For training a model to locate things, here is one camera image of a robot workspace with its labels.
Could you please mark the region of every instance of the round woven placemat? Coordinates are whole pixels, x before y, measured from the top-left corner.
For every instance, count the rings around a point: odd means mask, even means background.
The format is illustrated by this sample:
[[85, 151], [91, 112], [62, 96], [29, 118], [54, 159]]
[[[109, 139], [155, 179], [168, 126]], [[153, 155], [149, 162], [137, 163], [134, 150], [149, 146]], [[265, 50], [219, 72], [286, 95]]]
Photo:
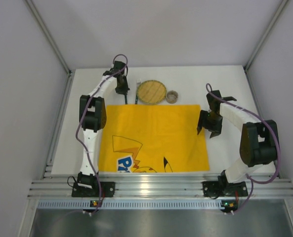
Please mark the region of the round woven placemat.
[[146, 104], [155, 105], [163, 101], [166, 97], [166, 87], [157, 80], [147, 80], [137, 89], [138, 98]]

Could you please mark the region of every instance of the pikachu ear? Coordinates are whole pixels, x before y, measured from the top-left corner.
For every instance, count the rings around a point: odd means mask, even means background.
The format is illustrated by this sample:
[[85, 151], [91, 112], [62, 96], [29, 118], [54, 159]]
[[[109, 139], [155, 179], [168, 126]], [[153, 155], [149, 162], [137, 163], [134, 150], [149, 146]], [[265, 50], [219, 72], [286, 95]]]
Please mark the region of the pikachu ear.
[[171, 166], [165, 157], [164, 157], [164, 170], [165, 170], [165, 173], [172, 173]]

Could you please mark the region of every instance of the fork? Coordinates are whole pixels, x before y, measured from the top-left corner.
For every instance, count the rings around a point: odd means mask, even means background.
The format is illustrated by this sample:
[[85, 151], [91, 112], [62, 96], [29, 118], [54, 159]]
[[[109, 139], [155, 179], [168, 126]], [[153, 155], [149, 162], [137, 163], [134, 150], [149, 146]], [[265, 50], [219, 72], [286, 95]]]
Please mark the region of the fork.
[[136, 80], [136, 95], [135, 95], [135, 104], [137, 105], [137, 100], [138, 100], [138, 97], [137, 97], [137, 89], [138, 87], [141, 85], [141, 80]]

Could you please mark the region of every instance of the vertical metal rod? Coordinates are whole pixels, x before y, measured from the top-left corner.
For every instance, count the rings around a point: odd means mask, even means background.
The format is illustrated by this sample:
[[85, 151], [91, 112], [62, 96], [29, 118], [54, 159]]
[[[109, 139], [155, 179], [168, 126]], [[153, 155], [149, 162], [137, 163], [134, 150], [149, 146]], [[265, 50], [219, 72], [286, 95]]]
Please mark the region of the vertical metal rod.
[[48, 43], [50, 44], [51, 48], [53, 49], [55, 55], [57, 56], [58, 60], [62, 64], [64, 70], [66, 71], [67, 74], [71, 73], [71, 70], [69, 69], [67, 63], [65, 62], [65, 59], [63, 58], [61, 52], [59, 51], [57, 44], [55, 43], [52, 35], [50, 34], [49, 30], [47, 29], [44, 21], [42, 20], [35, 4], [33, 3], [32, 0], [23, 0], [28, 9], [30, 10], [32, 16], [34, 17], [35, 21], [37, 22], [39, 28], [43, 32], [45, 38], [47, 39]]
[[282, 15], [284, 10], [286, 9], [286, 7], [287, 7], [289, 2], [290, 2], [290, 0], [282, 0], [280, 2], [280, 4], [279, 4], [279, 6], [278, 6], [273, 18], [271, 19], [269, 25], [267, 26], [267, 28], [266, 28], [266, 30], [264, 32], [263, 36], [260, 38], [256, 48], [254, 49], [253, 53], [250, 56], [247, 64], [244, 66], [245, 72], [247, 72], [251, 68], [256, 56], [259, 54], [260, 50], [264, 46], [264, 43], [268, 39], [268, 36], [270, 35], [272, 30], [274, 29], [275, 25], [277, 24], [280, 16]]
[[63, 120], [63, 117], [64, 117], [64, 113], [65, 113], [65, 109], [66, 109], [66, 105], [67, 105], [67, 100], [69, 98], [69, 93], [70, 93], [70, 90], [71, 90], [71, 87], [72, 87], [73, 79], [74, 79], [74, 75], [70, 75], [68, 77], [67, 81], [66, 81], [66, 85], [65, 85], [65, 88], [64, 88], [62, 99], [60, 101], [58, 112], [57, 112], [57, 115], [56, 115], [56, 118], [55, 118], [55, 125], [54, 125], [54, 129], [53, 129], [53, 132], [52, 132], [52, 137], [51, 137], [51, 140], [50, 140], [49, 148], [48, 148], [48, 151], [47, 151], [46, 162], [45, 162], [45, 165], [44, 165], [44, 169], [43, 169], [43, 172], [42, 172], [41, 179], [44, 177], [46, 166], [47, 166], [47, 164], [49, 162], [52, 161], [53, 154], [55, 152], [55, 148], [56, 148], [56, 145], [57, 145], [57, 142], [58, 142], [58, 135], [59, 135], [59, 132], [60, 132], [60, 129], [61, 129], [61, 124], [62, 124], [62, 120]]
[[256, 94], [255, 94], [255, 89], [254, 89], [254, 86], [253, 86], [253, 84], [251, 82], [251, 77], [250, 77], [249, 72], [245, 71], [245, 75], [246, 75], [246, 79], [247, 79], [247, 82], [248, 82], [250, 90], [251, 90], [251, 95], [252, 95], [254, 103], [256, 105], [257, 112], [261, 117], [263, 117], [263, 113], [262, 113], [261, 108], [260, 108], [260, 103], [259, 103], [259, 101], [257, 99]]

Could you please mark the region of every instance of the metal frame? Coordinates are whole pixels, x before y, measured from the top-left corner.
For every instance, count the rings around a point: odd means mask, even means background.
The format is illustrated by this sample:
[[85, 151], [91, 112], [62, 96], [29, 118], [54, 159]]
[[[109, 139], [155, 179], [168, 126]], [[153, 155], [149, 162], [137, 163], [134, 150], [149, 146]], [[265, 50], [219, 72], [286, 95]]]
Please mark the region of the metal frame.
[[53, 52], [55, 53], [58, 60], [62, 64], [62, 67], [64, 68], [64, 70], [66, 71], [67, 74], [71, 74], [72, 71], [69, 69], [69, 67], [68, 67], [65, 59], [63, 58], [56, 42], [54, 41], [51, 33], [47, 29], [41, 15], [39, 14], [39, 11], [37, 10], [34, 2], [32, 0], [23, 0], [23, 2], [26, 4], [27, 8], [31, 12], [31, 14], [32, 14], [33, 18], [35, 19], [36, 23], [38, 24], [40, 30], [44, 34], [44, 37], [46, 38], [46, 40], [49, 43], [49, 45], [51, 46]]
[[[50, 147], [47, 153], [46, 166], [42, 178], [32, 182], [28, 201], [26, 204], [25, 215], [22, 220], [20, 231], [18, 236], [29, 236], [36, 208], [39, 202], [42, 203], [58, 203], [63, 202], [88, 202], [91, 198], [71, 198], [71, 188], [67, 185], [68, 176], [57, 176], [51, 174], [52, 158], [57, 146], [58, 136], [60, 133], [62, 120], [65, 114], [65, 109], [73, 81], [73, 75], [68, 65], [66, 64], [59, 48], [57, 47], [53, 37], [47, 29], [44, 21], [42, 20], [33, 0], [23, 0], [30, 10], [32, 16], [36, 20], [38, 26], [43, 32], [45, 38], [53, 49], [54, 53], [58, 57], [64, 70], [68, 74], [68, 79], [65, 85], [65, 91], [60, 104], [60, 109], [56, 118], [56, 125], [53, 130], [53, 135], [50, 142]], [[250, 89], [253, 95], [254, 102], [256, 104], [259, 114], [261, 113], [259, 103], [254, 93], [254, 89], [249, 76], [249, 69], [253, 64], [255, 58], [261, 51], [264, 43], [268, 39], [274, 26], [277, 24], [283, 11], [286, 9], [290, 0], [282, 0], [278, 6], [276, 13], [270, 21], [263, 36], [259, 40], [256, 48], [254, 49], [247, 64], [244, 66], [244, 70], [247, 76], [247, 80], [250, 85]], [[203, 196], [202, 181], [216, 180], [217, 174], [132, 174], [122, 176], [119, 174], [101, 174], [102, 181], [115, 181], [116, 191], [113, 198], [106, 198], [105, 202], [109, 205], [114, 205], [119, 201], [125, 201], [125, 203], [136, 203], [137, 201], [159, 201], [159, 202], [172, 202], [172, 201], [184, 201], [185, 203], [191, 203], [194, 201], [207, 201]], [[268, 176], [259, 175], [254, 176], [258, 180], [267, 180]], [[251, 187], [250, 182], [247, 180], [247, 188]], [[286, 209], [290, 217], [290, 221], [293, 226], [293, 185], [289, 179], [275, 179], [275, 181], [268, 185], [254, 186], [254, 193], [252, 199], [284, 199], [286, 203]]]
[[255, 58], [263, 48], [264, 44], [266, 43], [266, 40], [270, 36], [270, 33], [273, 31], [275, 25], [277, 24], [278, 20], [282, 16], [284, 10], [287, 8], [288, 3], [290, 0], [282, 0], [276, 9], [276, 12], [274, 16], [272, 17], [271, 21], [269, 22], [268, 26], [266, 27], [265, 32], [263, 33], [262, 37], [260, 38], [259, 42], [257, 43], [256, 48], [254, 49], [253, 53], [251, 54], [248, 62], [244, 66], [245, 72], [248, 72], [248, 70], [251, 68]]

